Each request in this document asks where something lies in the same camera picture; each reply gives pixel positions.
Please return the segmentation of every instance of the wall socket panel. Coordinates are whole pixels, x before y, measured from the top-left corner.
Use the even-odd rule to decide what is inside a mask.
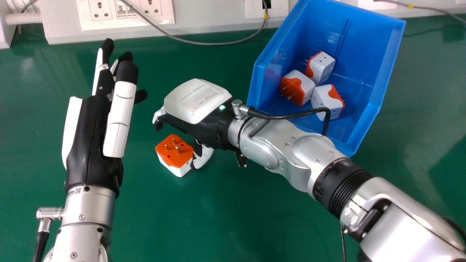
[[[267,0],[267,13],[269,17],[283,17],[289,13],[288,0]],[[245,0],[246,19],[264,17],[262,0]]]
[[[387,2],[377,2],[374,0],[358,0],[357,7],[366,10],[384,10],[384,9],[396,9],[397,4]]]
[[[135,10],[155,24],[174,24],[171,0],[127,0],[132,7],[119,0],[76,0],[81,30],[99,30],[147,26]]]

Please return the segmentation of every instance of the orange and white plug adapter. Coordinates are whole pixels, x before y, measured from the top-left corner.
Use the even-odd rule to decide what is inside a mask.
[[[177,135],[169,135],[155,147],[158,160],[177,177],[191,170],[194,150]]]
[[[281,78],[280,93],[298,106],[311,99],[315,84],[298,70],[293,70]]]
[[[312,108],[326,106],[330,109],[330,120],[338,119],[345,109],[345,102],[332,84],[316,86],[311,97]],[[320,121],[324,121],[325,112],[317,113]]]
[[[335,59],[327,53],[320,51],[308,61],[306,76],[314,81],[315,85],[322,85],[332,74]]]

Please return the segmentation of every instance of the robotic hand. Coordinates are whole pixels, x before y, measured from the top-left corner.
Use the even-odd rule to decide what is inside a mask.
[[[464,244],[445,220],[355,165],[324,135],[286,120],[302,115],[263,114],[220,86],[192,79],[167,95],[152,123],[157,131],[168,123],[205,148],[234,151],[240,167],[250,159],[283,175],[339,219],[359,242],[360,261],[466,261]]]
[[[113,48],[111,39],[99,48],[92,96],[69,100],[62,145],[65,208],[37,210],[40,222],[33,262],[42,260],[53,220],[62,220],[62,225],[44,261],[109,260],[115,199],[123,181],[121,157],[133,105],[147,98],[145,90],[136,92],[138,69],[130,52],[109,66]]]

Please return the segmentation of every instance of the black fingertip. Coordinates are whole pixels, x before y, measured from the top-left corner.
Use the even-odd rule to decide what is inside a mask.
[[[134,104],[140,103],[147,99],[147,91],[145,89],[138,90],[134,97]]]
[[[118,58],[118,61],[119,62],[122,62],[122,61],[130,61],[130,62],[133,62],[133,54],[128,51],[124,54],[122,54],[119,58]]]
[[[105,39],[103,44],[100,46],[102,49],[102,60],[104,64],[109,64],[110,63],[110,56],[113,53],[113,49],[115,48],[115,45],[113,44],[113,40],[110,38]]]
[[[116,72],[116,82],[125,81],[137,85],[138,69],[133,62],[123,61]]]

